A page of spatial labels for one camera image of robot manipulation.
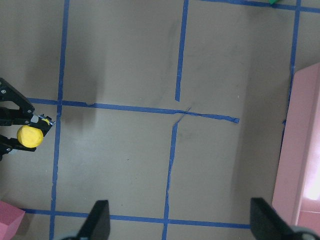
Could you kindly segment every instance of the pink box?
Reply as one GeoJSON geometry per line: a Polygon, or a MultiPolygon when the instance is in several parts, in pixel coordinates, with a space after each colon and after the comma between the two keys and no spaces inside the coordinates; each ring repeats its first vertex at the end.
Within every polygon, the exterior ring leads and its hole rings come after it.
{"type": "Polygon", "coordinates": [[[0,201],[0,240],[10,240],[17,232],[25,211],[0,201]]]}
{"type": "Polygon", "coordinates": [[[272,205],[320,235],[320,63],[294,75],[272,205]]]}

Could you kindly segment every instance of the gray floor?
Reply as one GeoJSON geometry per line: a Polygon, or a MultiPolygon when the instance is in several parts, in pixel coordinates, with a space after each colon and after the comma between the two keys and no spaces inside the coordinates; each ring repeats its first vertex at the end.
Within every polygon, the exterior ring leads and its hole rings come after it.
{"type": "Polygon", "coordinates": [[[99,199],[110,240],[254,239],[250,198],[272,200],[291,66],[320,61],[320,1],[224,2],[0,2],[0,77],[57,119],[36,152],[0,162],[0,198],[27,211],[14,240],[76,231],[99,199]]]}

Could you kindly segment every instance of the yellow ball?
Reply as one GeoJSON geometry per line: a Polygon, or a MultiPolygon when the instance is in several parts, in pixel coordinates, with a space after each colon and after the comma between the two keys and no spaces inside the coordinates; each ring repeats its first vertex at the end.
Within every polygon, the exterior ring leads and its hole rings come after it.
{"type": "Polygon", "coordinates": [[[44,134],[38,128],[23,125],[16,133],[19,143],[27,148],[36,148],[44,140],[44,134]]]}

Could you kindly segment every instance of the green object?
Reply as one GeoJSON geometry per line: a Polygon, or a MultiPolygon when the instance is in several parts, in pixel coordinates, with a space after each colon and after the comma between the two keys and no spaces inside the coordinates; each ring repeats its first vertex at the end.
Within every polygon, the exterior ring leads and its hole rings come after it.
{"type": "Polygon", "coordinates": [[[278,2],[279,0],[269,0],[269,3],[272,5],[272,4],[275,4],[276,2],[278,2]]]}

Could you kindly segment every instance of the pink bin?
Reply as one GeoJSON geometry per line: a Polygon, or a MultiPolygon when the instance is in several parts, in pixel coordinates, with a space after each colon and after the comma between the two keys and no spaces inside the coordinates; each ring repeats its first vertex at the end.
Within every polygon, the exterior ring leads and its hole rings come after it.
{"type": "Polygon", "coordinates": [[[294,75],[272,205],[320,235],[320,63],[294,75]]]}
{"type": "Polygon", "coordinates": [[[25,211],[0,201],[0,240],[10,240],[17,232],[25,211]]]}

